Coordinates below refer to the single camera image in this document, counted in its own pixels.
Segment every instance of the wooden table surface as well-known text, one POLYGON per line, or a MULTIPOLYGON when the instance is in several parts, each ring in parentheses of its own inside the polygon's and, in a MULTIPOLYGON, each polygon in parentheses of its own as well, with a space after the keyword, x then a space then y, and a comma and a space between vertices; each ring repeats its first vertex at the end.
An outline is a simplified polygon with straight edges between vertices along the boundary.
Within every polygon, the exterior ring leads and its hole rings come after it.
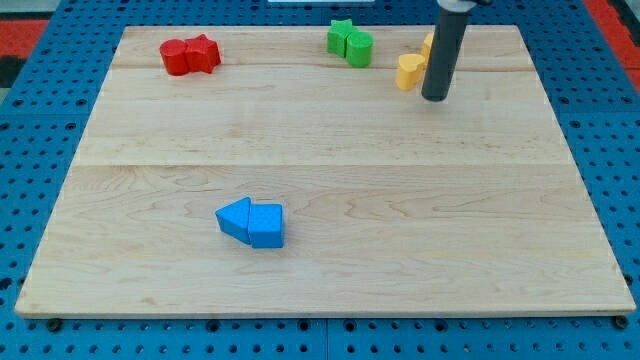
POLYGON ((34 318, 502 317, 635 308, 516 27, 471 26, 450 96, 399 91, 428 26, 128 28, 16 305, 34 318), (166 74, 170 38, 219 41, 166 74), (244 196, 285 247, 222 234, 244 196))

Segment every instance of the wooden board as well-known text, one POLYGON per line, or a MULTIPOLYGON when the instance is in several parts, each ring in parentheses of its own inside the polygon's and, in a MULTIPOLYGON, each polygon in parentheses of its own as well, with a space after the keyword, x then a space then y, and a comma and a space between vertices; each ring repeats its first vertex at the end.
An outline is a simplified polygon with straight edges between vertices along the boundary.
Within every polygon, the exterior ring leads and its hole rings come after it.
POLYGON ((515 27, 470 27, 445 103, 395 88, 431 27, 128 28, 16 305, 25 317, 495 317, 635 308, 515 27), (170 38, 224 65, 166 75, 170 38), (213 212, 285 206, 252 250, 213 212))

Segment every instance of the toy block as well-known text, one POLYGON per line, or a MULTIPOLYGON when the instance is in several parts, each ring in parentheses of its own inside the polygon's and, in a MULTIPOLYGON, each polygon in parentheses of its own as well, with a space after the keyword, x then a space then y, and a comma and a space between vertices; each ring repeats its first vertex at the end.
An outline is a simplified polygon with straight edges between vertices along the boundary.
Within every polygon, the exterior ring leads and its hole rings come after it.
POLYGON ((207 38, 202 34, 194 39, 185 40, 187 43, 187 64, 189 71, 203 71, 211 74, 213 68, 220 63, 220 51, 218 43, 207 38))
POLYGON ((426 59, 419 54, 404 54, 398 57, 396 85, 400 90, 411 90, 422 79, 426 59))
POLYGON ((431 54, 431 47, 433 46, 433 33, 428 33, 422 43, 421 55, 424 56, 425 65, 429 62, 429 54, 431 54))
POLYGON ((327 52, 340 57, 347 56, 347 38, 356 31, 358 29, 353 26, 351 19, 331 20, 331 28, 327 33, 327 52))
POLYGON ((273 249, 284 246, 282 205, 251 205, 249 239, 254 249, 273 249))
POLYGON ((353 32, 347 38, 347 63, 355 68, 363 68, 371 64, 373 53, 373 36, 366 32, 353 32))
POLYGON ((187 43, 178 39, 167 40, 160 45, 162 62, 169 75, 180 76, 189 72, 186 50, 187 43))
POLYGON ((246 197, 217 210, 216 218, 220 230, 247 245, 251 245, 248 230, 251 206, 251 199, 246 197))

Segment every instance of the blue pegboard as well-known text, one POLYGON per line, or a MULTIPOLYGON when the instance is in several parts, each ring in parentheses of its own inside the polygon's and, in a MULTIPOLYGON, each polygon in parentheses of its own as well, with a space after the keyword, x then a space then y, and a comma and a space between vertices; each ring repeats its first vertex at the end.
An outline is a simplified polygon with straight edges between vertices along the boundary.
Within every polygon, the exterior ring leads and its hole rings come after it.
MULTIPOLYGON (((638 359, 640 318, 25 321, 13 312, 127 25, 433 24, 435 0, 268 7, 264 0, 63 0, 0 108, 0 359, 638 359)), ((503 0, 474 24, 516 24, 636 301, 640 98, 579 0, 503 0)))

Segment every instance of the green block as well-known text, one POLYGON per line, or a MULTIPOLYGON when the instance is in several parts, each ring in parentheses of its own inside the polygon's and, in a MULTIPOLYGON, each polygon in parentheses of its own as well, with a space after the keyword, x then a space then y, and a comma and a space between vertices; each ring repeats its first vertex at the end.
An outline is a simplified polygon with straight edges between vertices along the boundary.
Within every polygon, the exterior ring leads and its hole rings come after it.
POLYGON ((327 51, 345 57, 347 54, 347 38, 358 31, 351 19, 339 21, 331 20, 331 28, 327 33, 327 51))
POLYGON ((357 68, 371 64, 373 36, 366 32, 354 32, 347 38, 347 62, 357 68))

